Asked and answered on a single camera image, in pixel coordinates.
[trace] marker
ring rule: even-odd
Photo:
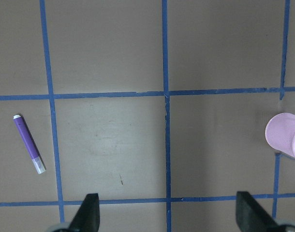
[[[45,167],[40,159],[39,152],[36,148],[34,141],[31,138],[31,135],[27,129],[27,125],[25,124],[25,121],[23,120],[22,116],[14,115],[13,121],[17,127],[18,132],[21,135],[21,138],[23,139],[25,147],[30,155],[33,164],[35,165],[38,174],[45,172]]]

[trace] purple marker barrel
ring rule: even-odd
[[[17,127],[18,132],[25,144],[25,147],[30,155],[30,158],[35,165],[38,174],[45,172],[45,167],[39,157],[38,150],[35,143],[33,142],[30,133],[28,132],[27,126],[21,115],[14,115],[13,121]]]

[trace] blue tape grid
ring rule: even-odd
[[[171,202],[210,202],[210,201],[234,201],[236,196],[220,196],[220,197],[184,197],[171,198],[171,165],[170,165],[170,96],[185,96],[185,95],[208,95],[208,94],[241,94],[241,93],[279,93],[280,99],[284,97],[286,92],[295,92],[295,87],[285,87],[285,72],[286,72],[286,54],[287,54],[287,36],[289,28],[289,12],[290,0],[285,0],[284,7],[284,27],[283,27],[283,45],[282,45],[282,63],[280,87],[255,87],[255,88],[232,88],[232,89],[207,89],[207,90],[178,90],[169,91],[169,75],[168,75],[168,39],[167,39],[167,0],[162,0],[162,44],[163,44],[163,91],[149,92],[109,92],[109,93],[73,93],[73,94],[54,94],[53,81],[51,73],[51,63],[49,54],[49,43],[47,35],[45,2],[40,2],[41,24],[44,42],[45,67],[47,75],[48,94],[42,95],[7,95],[0,96],[0,101],[15,101],[15,100],[49,100],[51,110],[52,135],[54,146],[54,158],[56,169],[56,181],[58,191],[58,201],[53,202],[12,202],[0,203],[0,207],[11,206],[48,206],[58,205],[60,221],[64,221],[64,205],[80,205],[82,201],[64,201],[62,196],[60,165],[59,165],[59,148],[56,127],[56,112],[55,99],[79,99],[79,98],[99,98],[99,97],[149,97],[149,96],[164,96],[166,109],[166,198],[151,198],[151,199],[122,199],[122,200],[100,200],[100,204],[124,204],[124,203],[166,203],[167,212],[167,232],[171,231]],[[295,198],[295,193],[279,194],[279,172],[280,160],[285,155],[276,154],[275,156],[275,173],[274,173],[274,188],[273,194],[257,194],[253,195],[256,199],[273,199],[272,217],[277,215],[278,198]]]

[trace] cup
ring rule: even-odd
[[[275,115],[265,128],[265,138],[271,147],[295,158],[295,115]]]

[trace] purple marker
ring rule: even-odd
[[[23,118],[21,117],[21,115],[14,115],[13,121],[18,129],[18,132],[20,133],[20,135],[23,139],[25,147],[31,157],[33,164],[35,165],[35,168],[36,168],[38,174],[45,172],[45,167],[39,157],[39,153],[36,148],[36,145],[33,142],[30,133],[28,132],[27,126],[26,126]]]

